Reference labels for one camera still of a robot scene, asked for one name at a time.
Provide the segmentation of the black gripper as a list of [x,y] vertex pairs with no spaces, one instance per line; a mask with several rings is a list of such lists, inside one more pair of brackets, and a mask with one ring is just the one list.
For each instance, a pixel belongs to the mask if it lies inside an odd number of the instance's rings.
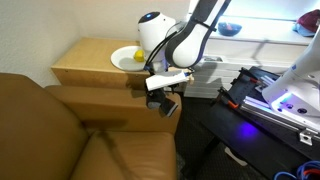
[[171,99],[165,99],[165,93],[162,89],[156,89],[146,92],[146,105],[149,109],[161,108],[167,117],[171,117],[177,109],[178,104]]

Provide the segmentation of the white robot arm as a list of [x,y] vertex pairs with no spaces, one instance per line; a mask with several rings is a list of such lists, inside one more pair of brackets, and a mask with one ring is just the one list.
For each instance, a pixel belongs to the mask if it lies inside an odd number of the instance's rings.
[[[146,80],[149,91],[187,80],[186,68],[198,64],[207,40],[230,0],[200,0],[186,25],[178,29],[173,21],[165,22],[160,12],[140,18],[138,30],[146,53],[144,69],[151,76]],[[279,78],[264,75],[258,79],[263,100],[247,101],[257,105],[268,117],[283,123],[320,130],[320,34],[315,31],[306,50]]]

